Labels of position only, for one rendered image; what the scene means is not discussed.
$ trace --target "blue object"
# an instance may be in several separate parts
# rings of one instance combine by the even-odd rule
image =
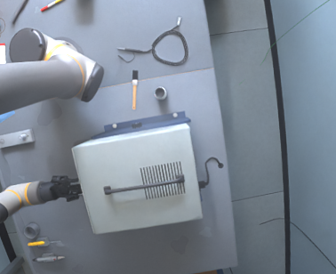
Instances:
[[[10,118],[10,117],[11,117],[12,115],[14,115],[14,114],[15,114],[15,111],[10,111],[10,112],[1,114],[1,115],[0,115],[0,124],[1,124],[4,120]]]
[[[93,136],[92,139],[105,138],[126,133],[136,133],[140,131],[145,131],[147,129],[170,125],[179,125],[189,122],[191,122],[191,120],[186,117],[186,113],[184,111],[175,112],[171,114],[143,118],[139,120],[132,120],[119,124],[105,125],[105,132]]]

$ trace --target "brush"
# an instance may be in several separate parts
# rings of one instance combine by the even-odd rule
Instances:
[[[132,109],[136,109],[136,90],[138,88],[138,70],[132,71]]]

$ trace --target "red marker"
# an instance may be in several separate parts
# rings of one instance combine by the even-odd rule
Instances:
[[[61,2],[63,0],[56,0],[54,2],[51,2],[50,4],[46,5],[44,8],[42,8],[40,11],[41,12],[45,12],[46,10],[48,10],[49,8],[53,7],[55,4]]]

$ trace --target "black handle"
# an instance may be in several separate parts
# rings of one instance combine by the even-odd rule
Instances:
[[[117,193],[117,192],[125,192],[125,191],[131,191],[131,190],[139,190],[139,189],[150,189],[150,188],[162,187],[162,186],[166,186],[166,185],[170,185],[174,183],[182,183],[182,182],[185,182],[185,176],[177,175],[177,179],[173,181],[157,182],[157,183],[146,184],[146,185],[130,187],[130,188],[123,188],[123,189],[111,189],[110,186],[107,186],[107,187],[104,187],[103,189],[105,190],[105,195],[110,195],[112,193]]]

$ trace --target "floor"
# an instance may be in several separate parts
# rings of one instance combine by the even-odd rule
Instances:
[[[228,152],[239,266],[284,273],[282,159],[264,1],[205,0]]]

